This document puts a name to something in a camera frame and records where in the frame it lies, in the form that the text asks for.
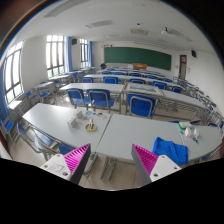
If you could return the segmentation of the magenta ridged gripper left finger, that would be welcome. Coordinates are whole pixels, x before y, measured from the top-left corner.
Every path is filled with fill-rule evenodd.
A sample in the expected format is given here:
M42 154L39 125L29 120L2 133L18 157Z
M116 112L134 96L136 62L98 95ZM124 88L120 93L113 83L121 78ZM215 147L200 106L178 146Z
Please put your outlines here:
M86 144L65 155L54 155L41 166L41 169L74 184L79 184L90 154L91 145Z

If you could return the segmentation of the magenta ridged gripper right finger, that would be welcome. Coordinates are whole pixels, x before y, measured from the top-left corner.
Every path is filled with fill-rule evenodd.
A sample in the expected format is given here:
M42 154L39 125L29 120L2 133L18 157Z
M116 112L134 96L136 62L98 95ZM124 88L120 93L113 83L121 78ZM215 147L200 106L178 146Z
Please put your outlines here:
M157 156L136 144L132 145L131 155L143 185L180 170L180 167L166 155Z

